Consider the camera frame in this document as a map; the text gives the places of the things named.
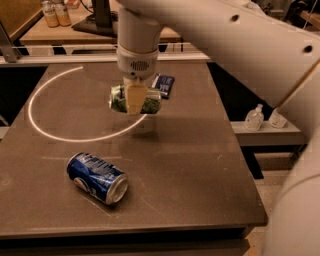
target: floor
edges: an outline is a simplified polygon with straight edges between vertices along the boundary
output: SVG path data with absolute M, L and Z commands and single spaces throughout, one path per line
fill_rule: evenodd
M 274 201 L 286 177 L 290 174 L 293 163 L 289 153 L 256 154 L 256 158 L 262 169 L 264 179 L 255 180 L 255 184 L 267 214 L 270 216 Z M 257 227 L 250 233 L 247 239 L 251 248 L 245 256 L 262 255 L 265 232 L 266 227 Z

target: brown table surface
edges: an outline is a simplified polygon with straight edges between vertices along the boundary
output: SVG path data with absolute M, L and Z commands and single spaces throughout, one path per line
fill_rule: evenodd
M 72 68 L 78 69 L 61 75 Z M 116 133 L 141 116 L 108 108 L 110 86 L 122 80 L 116 63 L 48 67 L 0 143 L 0 240 L 232 228 L 245 233 L 266 225 L 206 63 L 160 62 L 157 69 L 176 79 L 157 115 L 111 139 L 72 142 Z M 31 120 L 57 139 L 38 132 Z M 66 166 L 78 152 L 127 173 L 129 189 L 116 206 L 69 179 Z
M 119 4 L 110 1 L 110 8 L 117 11 Z M 81 4 L 77 9 L 69 9 L 72 25 L 84 20 L 91 13 Z M 61 45 L 61 44 L 115 44 L 116 38 L 75 31 L 71 26 L 49 28 L 42 17 L 28 32 L 20 38 L 23 45 Z M 181 42 L 181 37 L 172 29 L 165 27 L 161 32 L 160 42 Z

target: cable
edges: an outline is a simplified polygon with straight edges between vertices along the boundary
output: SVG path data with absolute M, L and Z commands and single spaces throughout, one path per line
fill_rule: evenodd
M 304 23 L 304 26 L 303 26 L 303 28 L 302 28 L 302 29 L 305 29 L 305 28 L 306 28 L 306 26 L 307 26 L 307 24 L 309 23 L 309 20 L 310 20 L 311 14 L 312 14 L 312 12 L 313 12 L 314 8 L 316 7 L 317 3 L 318 3 L 318 0 L 316 0 L 316 1 L 314 2 L 313 6 L 312 6 L 312 9 L 311 9 L 311 11 L 309 12 L 309 15 L 308 15 L 308 18 L 307 18 L 307 20 L 306 20 L 306 23 Z
M 82 0 L 80 0 L 81 4 L 83 5 L 83 7 L 88 11 L 88 12 L 91 12 L 93 13 L 93 11 L 91 11 L 84 3 Z

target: black cable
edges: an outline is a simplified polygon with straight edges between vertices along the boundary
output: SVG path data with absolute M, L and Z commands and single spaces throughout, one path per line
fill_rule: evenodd
M 83 5 L 83 7 L 88 11 L 88 12 L 91 12 L 93 13 L 93 11 L 91 11 L 84 3 L 82 0 L 80 0 L 81 4 Z

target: can lid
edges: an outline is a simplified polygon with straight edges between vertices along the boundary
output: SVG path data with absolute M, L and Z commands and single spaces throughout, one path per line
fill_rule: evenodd
M 128 189 L 128 179 L 126 174 L 121 174 L 111 185 L 107 196 L 106 204 L 114 204 L 121 200 Z

